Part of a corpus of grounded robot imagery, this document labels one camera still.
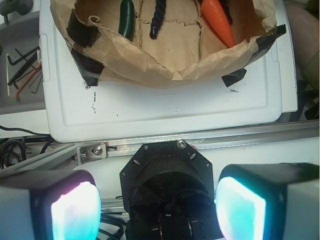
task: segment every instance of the allen key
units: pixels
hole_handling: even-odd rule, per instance
[[[15,48],[15,50],[17,51],[18,54],[20,54],[21,57],[19,59],[17,59],[16,61],[12,62],[11,57],[8,55],[7,56],[8,62],[10,63],[10,65],[14,66],[17,63],[19,63],[20,61],[22,61],[23,59],[26,60],[26,57],[28,57],[30,54],[32,54],[33,52],[35,52],[39,49],[40,49],[39,46],[37,46],[34,49],[32,49],[31,51],[27,52],[25,55],[21,55],[21,53],[19,53],[18,50]]]

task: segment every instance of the metal bracket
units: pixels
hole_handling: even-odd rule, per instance
[[[106,159],[107,145],[103,142],[101,144],[77,147],[76,156],[78,165],[86,164],[101,159]]]

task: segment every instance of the white plastic surface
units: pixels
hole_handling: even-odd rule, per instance
[[[86,88],[50,13],[40,6],[40,44],[48,125],[60,142],[202,131],[273,122],[282,113],[277,43],[231,87],[221,79],[150,89],[108,81]]]

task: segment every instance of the paper bag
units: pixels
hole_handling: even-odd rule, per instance
[[[232,82],[277,37],[274,0],[228,1],[232,48],[204,19],[198,0],[167,0],[157,39],[149,36],[156,0],[132,1],[130,41],[118,33],[121,0],[51,0],[54,22],[88,85],[105,80],[167,89],[222,76]]]

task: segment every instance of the light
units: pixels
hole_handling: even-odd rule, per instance
[[[100,226],[97,188],[82,182],[51,205],[53,240],[95,240]]]
[[[224,177],[218,183],[216,213],[227,240],[263,239],[266,200],[233,177]]]

